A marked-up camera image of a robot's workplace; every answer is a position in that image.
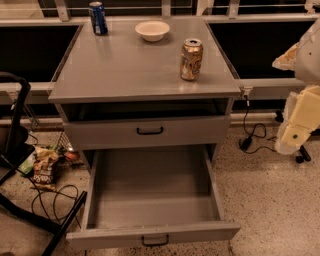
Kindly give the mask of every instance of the drawer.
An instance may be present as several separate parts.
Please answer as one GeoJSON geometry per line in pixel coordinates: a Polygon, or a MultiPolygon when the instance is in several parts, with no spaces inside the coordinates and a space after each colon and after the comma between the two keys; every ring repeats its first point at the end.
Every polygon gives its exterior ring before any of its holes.
{"type": "Polygon", "coordinates": [[[78,249],[229,240],[205,146],[100,150],[95,154],[78,249]]]}
{"type": "Polygon", "coordinates": [[[77,150],[223,142],[229,116],[64,123],[77,150]]]}

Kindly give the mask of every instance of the white bowl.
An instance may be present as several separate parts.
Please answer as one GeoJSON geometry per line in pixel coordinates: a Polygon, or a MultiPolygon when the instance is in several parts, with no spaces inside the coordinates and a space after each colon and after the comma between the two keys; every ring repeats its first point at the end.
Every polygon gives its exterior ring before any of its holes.
{"type": "Polygon", "coordinates": [[[149,42],[160,41],[169,30],[170,26],[162,21],[145,21],[136,26],[137,33],[149,42]]]}

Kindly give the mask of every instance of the gray cabinet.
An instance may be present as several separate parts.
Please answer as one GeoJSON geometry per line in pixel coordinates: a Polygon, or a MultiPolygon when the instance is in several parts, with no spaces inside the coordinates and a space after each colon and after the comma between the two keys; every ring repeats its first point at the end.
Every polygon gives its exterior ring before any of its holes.
{"type": "Polygon", "coordinates": [[[132,31],[134,20],[114,21],[107,37],[84,27],[81,47],[74,47],[73,62],[49,98],[91,175],[82,229],[67,234],[79,249],[225,240],[240,229],[224,220],[212,171],[239,88],[203,20],[166,22],[174,32],[154,44],[132,31]],[[200,37],[206,47],[196,82],[178,73],[188,36],[200,37]],[[93,41],[118,59],[100,57],[87,70],[84,62],[74,63],[98,57],[93,41]],[[148,67],[150,54],[158,62],[148,67]],[[120,58],[127,60],[122,66],[120,58]],[[84,81],[84,72],[95,75],[84,81]]]}

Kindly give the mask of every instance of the terrazzo floor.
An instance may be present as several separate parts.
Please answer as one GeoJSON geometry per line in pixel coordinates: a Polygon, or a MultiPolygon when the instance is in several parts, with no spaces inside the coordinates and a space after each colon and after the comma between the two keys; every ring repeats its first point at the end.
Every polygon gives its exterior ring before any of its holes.
{"type": "MultiPolygon", "coordinates": [[[[270,138],[277,127],[267,127],[270,138]]],[[[54,144],[59,133],[36,132],[39,144],[54,144]]],[[[53,255],[108,255],[108,256],[303,256],[320,255],[320,142],[309,140],[305,147],[312,157],[310,162],[298,164],[295,156],[284,156],[267,149],[255,154],[239,150],[244,139],[241,126],[231,127],[227,140],[219,152],[214,172],[222,199],[225,219],[241,225],[231,241],[201,242],[167,245],[155,248],[121,248],[79,251],[72,248],[65,237],[53,255]]],[[[273,146],[266,139],[254,138],[250,150],[259,146],[273,146]]],[[[57,171],[57,189],[76,185],[87,190],[88,173],[84,166],[62,164],[57,171]]],[[[0,192],[20,207],[30,210],[36,191],[19,174],[9,178],[0,192]]],[[[44,203],[52,208],[53,195],[46,195],[44,203]]],[[[59,198],[59,216],[72,202],[59,198]]],[[[35,206],[37,213],[41,209],[35,206]]],[[[74,221],[70,230],[77,230],[74,221]]],[[[0,208],[0,255],[41,255],[52,235],[9,216],[0,208]]]]}

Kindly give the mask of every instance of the aluminum can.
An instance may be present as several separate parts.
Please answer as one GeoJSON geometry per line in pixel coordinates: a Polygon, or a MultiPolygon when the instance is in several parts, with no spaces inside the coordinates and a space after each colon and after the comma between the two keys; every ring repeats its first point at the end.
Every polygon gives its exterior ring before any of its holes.
{"type": "Polygon", "coordinates": [[[180,76],[192,81],[200,75],[203,45],[199,39],[188,38],[181,49],[180,76]]]}
{"type": "Polygon", "coordinates": [[[101,2],[89,3],[89,15],[91,17],[93,32],[96,35],[108,33],[104,7],[101,2]]]}

